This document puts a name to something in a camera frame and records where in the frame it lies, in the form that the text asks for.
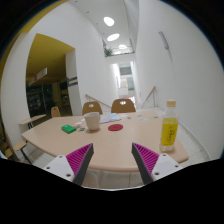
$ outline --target yellow liquid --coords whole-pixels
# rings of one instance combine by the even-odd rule
[[[176,118],[164,118],[162,124],[161,145],[171,146],[174,144],[178,128]]]

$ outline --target ceiling light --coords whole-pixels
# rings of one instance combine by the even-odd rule
[[[107,24],[107,26],[113,26],[114,25],[114,20],[111,19],[110,17],[104,17],[103,20]]]
[[[121,44],[120,46],[119,46],[119,49],[126,49],[126,48],[128,48],[126,45],[124,45],[124,44]]]
[[[116,40],[119,36],[120,36],[119,33],[112,34],[112,35],[110,35],[109,37],[107,37],[107,40],[108,40],[108,41],[113,41],[113,40]]]

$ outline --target mug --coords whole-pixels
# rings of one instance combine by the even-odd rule
[[[99,112],[91,112],[91,113],[84,114],[84,118],[86,120],[86,125],[89,130],[95,131],[99,129],[99,125],[100,125]]]

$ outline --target tabletop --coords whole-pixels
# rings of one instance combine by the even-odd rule
[[[36,121],[36,120],[38,120],[42,117],[45,117],[45,116],[46,116],[46,114],[42,114],[42,115],[38,115],[38,116],[35,116],[35,117],[27,118],[27,119],[21,121],[19,124],[29,124],[29,123],[31,123],[33,121]]]
[[[85,121],[84,131],[67,134],[61,127],[75,126],[83,116],[55,117],[24,132],[22,136],[31,144],[52,155],[68,155],[87,144],[93,143],[94,154],[89,163],[90,169],[113,172],[138,172],[137,163],[131,153],[132,143],[137,143],[156,153],[159,149],[162,131],[162,118],[155,112],[128,113],[130,118],[122,117],[119,121],[100,124],[97,131],[89,131]],[[109,131],[112,124],[122,124],[120,131]],[[168,154],[178,163],[188,160],[189,156],[176,138],[174,150]]]

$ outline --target bottle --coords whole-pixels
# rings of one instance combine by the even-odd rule
[[[178,114],[175,110],[176,100],[167,100],[167,108],[162,114],[162,133],[159,148],[162,152],[171,151],[178,128]]]

